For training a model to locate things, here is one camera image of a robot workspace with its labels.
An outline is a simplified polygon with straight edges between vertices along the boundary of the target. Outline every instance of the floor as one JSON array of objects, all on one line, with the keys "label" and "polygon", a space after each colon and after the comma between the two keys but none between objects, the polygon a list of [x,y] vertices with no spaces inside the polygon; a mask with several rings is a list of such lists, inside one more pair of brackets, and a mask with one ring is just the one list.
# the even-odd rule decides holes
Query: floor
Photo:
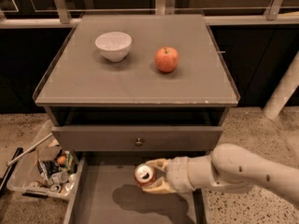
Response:
[{"label": "floor", "polygon": [[[50,125],[45,114],[0,115],[0,177],[16,148],[27,149],[47,135],[40,131]],[[231,108],[223,128],[219,143],[237,144],[299,168],[299,107],[285,107],[275,120],[267,119],[259,107]],[[245,194],[203,192],[210,224],[299,223],[298,209],[259,187]],[[6,189],[0,197],[0,223],[63,223],[66,207],[63,200],[22,196]]]}]

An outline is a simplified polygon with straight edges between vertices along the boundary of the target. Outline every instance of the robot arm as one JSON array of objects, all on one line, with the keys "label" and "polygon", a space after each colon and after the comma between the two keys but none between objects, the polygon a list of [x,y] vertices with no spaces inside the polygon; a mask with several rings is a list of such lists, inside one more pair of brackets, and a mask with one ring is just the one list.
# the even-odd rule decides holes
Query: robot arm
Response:
[{"label": "robot arm", "polygon": [[299,206],[299,170],[268,161],[236,145],[217,146],[208,156],[160,159],[146,164],[165,173],[165,177],[142,187],[146,192],[189,192],[202,188],[246,192],[255,184]]}]

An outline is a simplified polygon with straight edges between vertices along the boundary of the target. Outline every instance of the bowl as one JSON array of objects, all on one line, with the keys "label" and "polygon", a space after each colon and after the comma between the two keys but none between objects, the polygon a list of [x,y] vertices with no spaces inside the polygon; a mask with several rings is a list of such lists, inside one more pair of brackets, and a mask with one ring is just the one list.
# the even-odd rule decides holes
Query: bowl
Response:
[{"label": "bowl", "polygon": [[121,32],[102,34],[95,40],[95,46],[102,56],[112,62],[119,62],[129,53],[132,38]]}]

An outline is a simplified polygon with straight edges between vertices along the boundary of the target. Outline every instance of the drawer knob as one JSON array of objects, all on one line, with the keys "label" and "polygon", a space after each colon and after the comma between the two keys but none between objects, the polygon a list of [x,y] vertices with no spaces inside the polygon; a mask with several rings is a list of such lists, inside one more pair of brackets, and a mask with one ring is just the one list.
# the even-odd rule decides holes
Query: drawer knob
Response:
[{"label": "drawer knob", "polygon": [[141,138],[137,138],[137,139],[136,139],[135,145],[136,145],[137,147],[142,147],[142,146],[143,146],[143,143],[142,143]]}]

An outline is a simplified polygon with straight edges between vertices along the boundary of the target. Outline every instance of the closed drawer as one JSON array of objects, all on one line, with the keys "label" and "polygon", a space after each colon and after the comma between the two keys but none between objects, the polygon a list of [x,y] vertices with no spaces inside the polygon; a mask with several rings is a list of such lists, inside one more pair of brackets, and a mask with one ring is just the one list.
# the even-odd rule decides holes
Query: closed drawer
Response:
[{"label": "closed drawer", "polygon": [[52,132],[65,150],[208,151],[216,146],[222,127],[69,125]]}]

